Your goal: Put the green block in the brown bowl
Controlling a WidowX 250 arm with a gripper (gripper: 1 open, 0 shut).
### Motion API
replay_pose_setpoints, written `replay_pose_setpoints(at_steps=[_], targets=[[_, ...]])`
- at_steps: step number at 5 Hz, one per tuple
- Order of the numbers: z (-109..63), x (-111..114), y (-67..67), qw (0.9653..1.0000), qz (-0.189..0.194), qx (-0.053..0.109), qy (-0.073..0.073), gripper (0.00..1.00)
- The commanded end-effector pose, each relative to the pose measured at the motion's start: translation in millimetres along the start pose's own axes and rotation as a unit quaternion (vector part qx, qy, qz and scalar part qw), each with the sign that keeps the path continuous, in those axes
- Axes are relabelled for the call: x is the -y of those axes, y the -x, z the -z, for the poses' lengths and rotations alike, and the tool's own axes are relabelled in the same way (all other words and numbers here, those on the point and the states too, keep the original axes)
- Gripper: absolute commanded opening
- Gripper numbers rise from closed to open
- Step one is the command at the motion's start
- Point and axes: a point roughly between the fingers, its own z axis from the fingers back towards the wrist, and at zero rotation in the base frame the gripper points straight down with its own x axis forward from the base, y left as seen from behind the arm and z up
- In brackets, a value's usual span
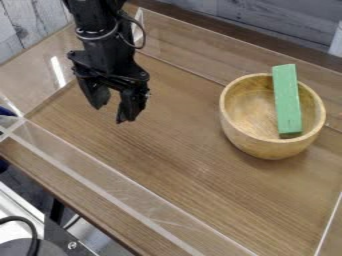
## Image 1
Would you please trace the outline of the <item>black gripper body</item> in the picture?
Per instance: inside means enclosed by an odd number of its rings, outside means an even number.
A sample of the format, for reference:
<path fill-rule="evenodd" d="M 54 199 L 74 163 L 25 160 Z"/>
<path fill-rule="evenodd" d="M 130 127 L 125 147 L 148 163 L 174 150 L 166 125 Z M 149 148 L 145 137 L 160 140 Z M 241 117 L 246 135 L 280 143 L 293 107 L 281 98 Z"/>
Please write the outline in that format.
<path fill-rule="evenodd" d="M 83 50 L 70 51 L 74 74 L 79 77 L 102 77 L 107 87 L 119 92 L 148 87 L 150 74 L 136 62 L 136 48 L 119 36 L 107 40 L 85 40 Z"/>

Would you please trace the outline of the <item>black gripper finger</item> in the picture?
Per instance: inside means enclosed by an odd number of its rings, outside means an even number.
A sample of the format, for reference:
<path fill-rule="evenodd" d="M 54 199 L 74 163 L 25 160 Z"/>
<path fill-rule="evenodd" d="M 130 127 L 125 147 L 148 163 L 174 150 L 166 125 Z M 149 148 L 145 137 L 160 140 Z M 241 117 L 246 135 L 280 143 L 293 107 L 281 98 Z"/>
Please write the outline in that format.
<path fill-rule="evenodd" d="M 148 87 L 129 88 L 121 92 L 121 104 L 118 108 L 117 123 L 137 120 L 138 115 L 146 109 L 150 89 Z"/>
<path fill-rule="evenodd" d="M 78 78 L 79 87 L 91 106 L 99 110 L 110 101 L 111 92 L 107 80 L 102 77 Z"/>

